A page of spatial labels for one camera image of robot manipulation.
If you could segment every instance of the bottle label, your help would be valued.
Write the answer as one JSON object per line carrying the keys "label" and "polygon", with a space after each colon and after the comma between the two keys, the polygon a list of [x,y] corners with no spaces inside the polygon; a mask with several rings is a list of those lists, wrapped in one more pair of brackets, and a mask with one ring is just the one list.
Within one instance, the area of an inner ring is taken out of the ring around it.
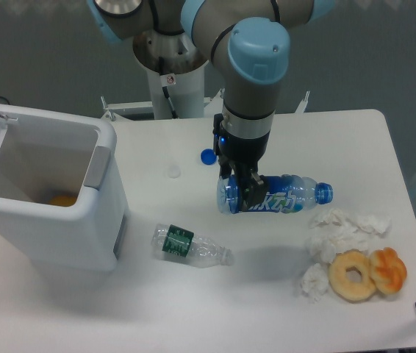
{"label": "bottle label", "polygon": [[162,250],[171,254],[186,257],[192,244],[193,233],[171,224],[165,236]]}
{"label": "bottle label", "polygon": [[257,212],[295,212],[296,195],[291,190],[287,193],[267,193],[261,204],[249,208],[249,211]]}

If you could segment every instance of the clear plastic bottle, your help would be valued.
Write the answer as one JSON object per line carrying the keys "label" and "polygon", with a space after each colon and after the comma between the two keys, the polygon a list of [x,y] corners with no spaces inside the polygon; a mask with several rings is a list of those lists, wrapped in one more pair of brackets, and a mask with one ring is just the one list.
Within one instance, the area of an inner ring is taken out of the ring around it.
{"label": "clear plastic bottle", "polygon": [[213,239],[201,238],[193,232],[174,225],[158,224],[151,245],[158,257],[175,260],[195,267],[232,265],[231,250],[219,246]]}
{"label": "clear plastic bottle", "polygon": [[317,183],[311,178],[297,175],[266,176],[268,192],[264,201],[241,211],[243,203],[241,192],[237,187],[234,175],[218,180],[218,209],[222,213],[239,212],[281,212],[294,213],[310,210],[317,204],[328,204],[332,201],[334,191],[325,182]]}

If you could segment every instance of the gray wall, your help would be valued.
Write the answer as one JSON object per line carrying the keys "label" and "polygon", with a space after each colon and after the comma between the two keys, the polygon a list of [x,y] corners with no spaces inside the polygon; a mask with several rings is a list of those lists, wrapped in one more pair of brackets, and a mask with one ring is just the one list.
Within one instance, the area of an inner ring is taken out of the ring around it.
{"label": "gray wall", "polygon": [[[339,0],[290,34],[277,111],[294,111],[306,90],[309,111],[382,111],[408,180],[416,171],[416,0]],[[222,84],[208,66],[207,95]],[[147,90],[130,40],[106,43],[84,0],[0,1],[0,95],[13,104],[99,117],[100,95],[147,101]]]}

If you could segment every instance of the white table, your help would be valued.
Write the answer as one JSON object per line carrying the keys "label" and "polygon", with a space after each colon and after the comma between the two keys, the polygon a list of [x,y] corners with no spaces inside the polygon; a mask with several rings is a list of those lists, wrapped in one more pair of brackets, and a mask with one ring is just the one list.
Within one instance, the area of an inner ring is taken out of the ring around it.
{"label": "white table", "polygon": [[[212,119],[116,121],[129,231],[117,269],[97,274],[31,263],[0,237],[0,352],[343,352],[416,346],[416,222],[384,117],[372,110],[278,115],[259,164],[334,187],[331,205],[293,215],[222,215],[218,166],[199,161]],[[170,179],[177,164],[182,175]],[[395,297],[311,304],[309,220],[325,207],[385,212],[409,276]],[[228,246],[232,267],[156,260],[156,223]]]}

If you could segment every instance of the donut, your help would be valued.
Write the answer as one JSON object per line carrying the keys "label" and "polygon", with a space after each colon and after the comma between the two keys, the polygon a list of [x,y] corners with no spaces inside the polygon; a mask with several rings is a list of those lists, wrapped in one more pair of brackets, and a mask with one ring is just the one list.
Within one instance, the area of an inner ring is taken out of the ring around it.
{"label": "donut", "polygon": [[370,255],[370,277],[383,294],[401,290],[407,278],[407,269],[394,249],[376,250]]}
{"label": "donut", "polygon": [[[360,282],[353,282],[347,277],[347,271],[353,270],[361,274]],[[376,286],[370,278],[369,259],[355,250],[337,255],[329,266],[328,277],[332,289],[350,302],[368,299],[376,291]]]}

